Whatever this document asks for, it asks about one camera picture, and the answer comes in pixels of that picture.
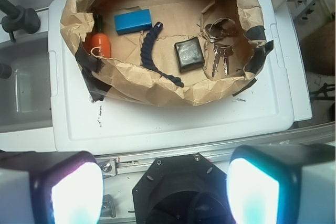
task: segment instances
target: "key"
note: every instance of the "key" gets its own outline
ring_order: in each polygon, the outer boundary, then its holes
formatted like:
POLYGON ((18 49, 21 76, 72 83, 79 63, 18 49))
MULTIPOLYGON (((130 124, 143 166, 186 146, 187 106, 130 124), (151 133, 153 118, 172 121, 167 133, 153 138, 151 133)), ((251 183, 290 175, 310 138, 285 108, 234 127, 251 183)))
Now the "key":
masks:
POLYGON ((221 43, 216 42, 213 45, 213 49, 215 52, 215 60, 213 64, 212 77, 215 76, 220 57, 223 57, 225 76, 228 76, 229 75, 229 56, 233 55, 234 53, 233 48, 231 46, 223 45, 221 43))
POLYGON ((218 47, 216 47, 215 44, 213 45, 213 49, 214 49, 214 52, 215 52, 215 59, 214 59, 213 65, 212 65, 211 76, 215 77, 216 70, 217 70, 217 67, 218 67, 218 64, 219 64, 219 59, 221 58, 221 55, 218 53, 218 47))

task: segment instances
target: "blue sponge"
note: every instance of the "blue sponge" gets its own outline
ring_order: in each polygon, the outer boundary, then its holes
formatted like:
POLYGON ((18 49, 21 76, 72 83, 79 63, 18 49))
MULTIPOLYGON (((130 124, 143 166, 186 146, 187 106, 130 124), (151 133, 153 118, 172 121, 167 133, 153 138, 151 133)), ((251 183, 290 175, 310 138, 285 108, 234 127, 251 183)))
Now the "blue sponge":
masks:
POLYGON ((114 22, 119 35, 152 28, 151 14, 148 9, 117 15, 114 17, 114 22))

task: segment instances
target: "led light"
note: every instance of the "led light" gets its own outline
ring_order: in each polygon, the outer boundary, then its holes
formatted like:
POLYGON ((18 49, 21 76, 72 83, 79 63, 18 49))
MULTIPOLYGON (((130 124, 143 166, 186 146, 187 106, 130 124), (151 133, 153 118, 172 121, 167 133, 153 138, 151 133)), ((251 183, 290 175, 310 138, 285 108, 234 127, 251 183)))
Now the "led light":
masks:
POLYGON ((55 224, 97 223, 102 199, 101 169, 84 163, 51 189, 55 224))
POLYGON ((227 197, 238 224, 276 224, 279 182, 244 158, 234 159, 227 173, 227 197))

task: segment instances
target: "screw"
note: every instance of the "screw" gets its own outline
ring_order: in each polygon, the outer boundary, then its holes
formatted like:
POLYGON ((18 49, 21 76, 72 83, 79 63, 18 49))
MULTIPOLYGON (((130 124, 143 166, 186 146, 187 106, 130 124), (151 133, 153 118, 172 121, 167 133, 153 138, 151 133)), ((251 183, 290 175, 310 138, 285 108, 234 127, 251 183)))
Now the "screw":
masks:
POLYGON ((109 173, 110 171, 112 171, 112 165, 109 162, 104 163, 101 166, 101 169, 105 172, 105 173, 109 173))
POLYGON ((194 159, 195 159, 196 161, 200 161, 201 157, 200 157, 198 154, 196 154, 196 155, 194 156, 194 159))

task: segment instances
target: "brown paper bag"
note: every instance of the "brown paper bag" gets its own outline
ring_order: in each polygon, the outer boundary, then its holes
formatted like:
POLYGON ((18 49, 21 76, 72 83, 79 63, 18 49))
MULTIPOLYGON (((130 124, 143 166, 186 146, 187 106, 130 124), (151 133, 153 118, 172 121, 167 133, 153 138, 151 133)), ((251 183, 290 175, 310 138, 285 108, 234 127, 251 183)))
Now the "brown paper bag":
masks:
POLYGON ((265 40, 258 0, 67 0, 60 26, 94 100, 108 96, 156 106, 205 104, 254 83, 273 48, 272 41, 265 40), (183 88, 142 67, 140 49, 146 31, 117 35, 114 16, 139 9, 150 10, 153 24, 164 24, 152 58, 161 72, 180 77, 183 88), (94 25, 92 12, 104 17, 104 33, 110 38, 112 58, 90 55, 85 50, 87 45, 83 42, 89 41, 94 25), (225 76, 220 61, 212 78, 215 54, 204 27, 222 17, 236 22, 238 36, 231 39, 235 41, 234 55, 229 58, 229 76, 225 76), (180 73, 174 44, 193 37, 199 39, 206 63, 203 68, 180 73))

